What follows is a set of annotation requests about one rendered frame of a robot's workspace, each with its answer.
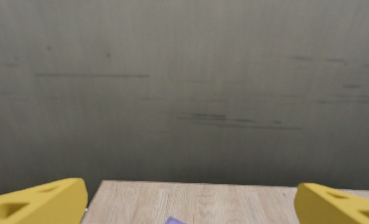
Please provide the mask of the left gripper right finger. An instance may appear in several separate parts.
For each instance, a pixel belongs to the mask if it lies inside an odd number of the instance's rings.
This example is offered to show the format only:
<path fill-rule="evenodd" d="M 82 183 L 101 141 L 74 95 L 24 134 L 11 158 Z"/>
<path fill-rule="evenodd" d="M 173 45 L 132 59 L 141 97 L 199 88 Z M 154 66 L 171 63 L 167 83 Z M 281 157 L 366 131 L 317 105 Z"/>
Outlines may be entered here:
<path fill-rule="evenodd" d="M 299 224 L 369 224 L 369 199 L 317 184 L 299 184 L 293 206 Z"/>

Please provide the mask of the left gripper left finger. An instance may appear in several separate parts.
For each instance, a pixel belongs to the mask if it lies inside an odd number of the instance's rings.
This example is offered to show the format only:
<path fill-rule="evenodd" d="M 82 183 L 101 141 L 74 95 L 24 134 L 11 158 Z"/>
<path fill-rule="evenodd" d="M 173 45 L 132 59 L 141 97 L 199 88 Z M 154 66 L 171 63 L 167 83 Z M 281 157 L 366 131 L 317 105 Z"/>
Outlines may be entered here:
<path fill-rule="evenodd" d="M 82 179 L 0 196 L 0 224 L 79 224 L 87 205 Z"/>

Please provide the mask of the purple cloth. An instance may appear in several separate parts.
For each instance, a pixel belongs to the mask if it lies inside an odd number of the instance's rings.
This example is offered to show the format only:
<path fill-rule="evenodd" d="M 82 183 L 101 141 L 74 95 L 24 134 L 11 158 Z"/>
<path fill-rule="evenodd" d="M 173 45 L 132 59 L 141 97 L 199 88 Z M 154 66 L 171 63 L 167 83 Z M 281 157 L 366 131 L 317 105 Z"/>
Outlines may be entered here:
<path fill-rule="evenodd" d="M 169 216 L 169 218 L 166 220 L 164 224 L 186 224 L 172 216 Z"/>

